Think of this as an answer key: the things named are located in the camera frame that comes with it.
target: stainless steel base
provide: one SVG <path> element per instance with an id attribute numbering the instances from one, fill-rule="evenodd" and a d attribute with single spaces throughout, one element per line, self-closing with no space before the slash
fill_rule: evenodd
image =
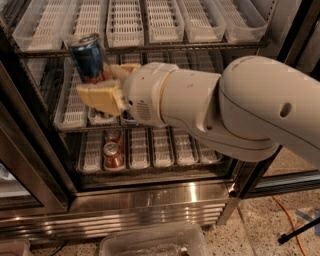
<path id="1" fill-rule="evenodd" d="M 163 223 L 225 224 L 238 199 L 224 184 L 185 183 L 144 191 L 77 197 L 67 213 L 0 220 L 0 239 L 32 244 L 105 237 Z"/>

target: fridge door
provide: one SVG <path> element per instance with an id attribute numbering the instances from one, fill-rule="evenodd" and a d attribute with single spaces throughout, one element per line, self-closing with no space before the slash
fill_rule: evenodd
<path id="1" fill-rule="evenodd" d="M 10 79 L 0 69 L 4 88 Z M 3 92 L 0 100 L 0 219 L 66 211 L 66 194 L 21 129 L 28 127 L 16 122 Z"/>

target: copper can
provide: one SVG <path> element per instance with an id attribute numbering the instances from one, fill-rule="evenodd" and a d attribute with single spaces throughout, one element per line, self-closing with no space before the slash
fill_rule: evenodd
<path id="1" fill-rule="evenodd" d="M 122 147 L 122 132 L 120 130 L 109 130 L 106 132 L 105 142 L 115 142 Z"/>
<path id="2" fill-rule="evenodd" d="M 108 142 L 103 147 L 104 166 L 107 170 L 121 170 L 124 168 L 124 154 L 115 142 Z"/>

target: yellow object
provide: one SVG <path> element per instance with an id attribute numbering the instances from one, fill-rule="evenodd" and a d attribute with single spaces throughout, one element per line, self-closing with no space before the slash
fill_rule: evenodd
<path id="1" fill-rule="evenodd" d="M 83 103 L 104 113 L 119 116 L 127 107 L 122 94 L 122 84 L 140 64 L 111 65 L 113 79 L 96 84 L 80 84 L 77 92 Z"/>

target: orange cable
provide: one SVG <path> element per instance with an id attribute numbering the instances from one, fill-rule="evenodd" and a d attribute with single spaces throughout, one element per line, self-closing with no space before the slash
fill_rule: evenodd
<path id="1" fill-rule="evenodd" d="M 287 214 L 288 218 L 289 218 L 289 221 L 292 225 L 292 228 L 293 228 L 293 231 L 296 230 L 296 225 L 294 224 L 294 221 L 293 221 L 293 218 L 290 214 L 290 212 L 286 209 L 286 207 L 275 197 L 275 196 L 272 196 L 273 200 L 277 202 L 277 204 L 282 208 L 282 210 L 284 210 L 284 212 Z M 302 246 L 302 243 L 301 243 L 301 240 L 300 240 L 300 237 L 299 236 L 296 236 L 296 239 L 297 239 L 297 242 L 298 242 L 298 245 L 300 247 L 300 250 L 302 252 L 302 254 L 304 256 L 307 256 L 303 246 Z"/>

